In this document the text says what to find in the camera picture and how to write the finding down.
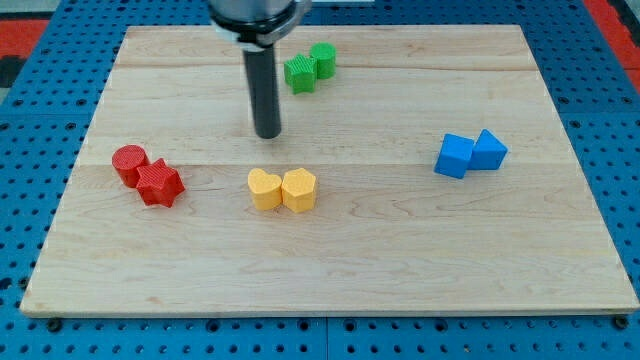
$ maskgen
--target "blue block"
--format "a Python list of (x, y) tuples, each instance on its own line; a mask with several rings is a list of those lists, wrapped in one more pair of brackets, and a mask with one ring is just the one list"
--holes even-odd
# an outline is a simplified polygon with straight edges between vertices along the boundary
[(433, 171), (462, 179), (467, 172), (472, 152), (473, 140), (458, 135), (445, 134), (438, 162)]
[(498, 170), (507, 151), (507, 147), (498, 138), (484, 129), (473, 147), (469, 170)]

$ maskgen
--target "wooden board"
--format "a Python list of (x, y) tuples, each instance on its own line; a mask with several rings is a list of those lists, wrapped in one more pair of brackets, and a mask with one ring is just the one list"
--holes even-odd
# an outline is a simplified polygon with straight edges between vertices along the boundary
[[(240, 51), (207, 27), (130, 28), (22, 301), (29, 316), (624, 313), (638, 307), (517, 26), (299, 27), (335, 78), (253, 133)], [(433, 173), (445, 132), (492, 129), (497, 172)], [(145, 207), (111, 168), (141, 144), (182, 174)], [(253, 209), (254, 166), (304, 166), (317, 207)]]

